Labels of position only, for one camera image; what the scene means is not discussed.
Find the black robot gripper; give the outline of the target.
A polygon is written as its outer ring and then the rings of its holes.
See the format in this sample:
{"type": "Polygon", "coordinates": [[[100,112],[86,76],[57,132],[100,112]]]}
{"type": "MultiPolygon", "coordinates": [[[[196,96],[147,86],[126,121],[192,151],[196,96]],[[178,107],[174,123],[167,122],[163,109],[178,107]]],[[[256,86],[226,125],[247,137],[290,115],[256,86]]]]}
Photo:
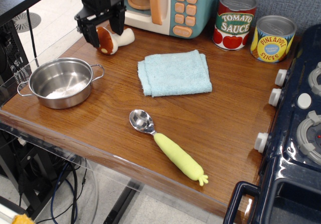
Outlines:
{"type": "Polygon", "coordinates": [[[81,0],[82,10],[76,14],[77,28],[93,47],[99,47],[96,26],[109,21],[111,29],[118,35],[124,31],[125,0],[81,0]]]}

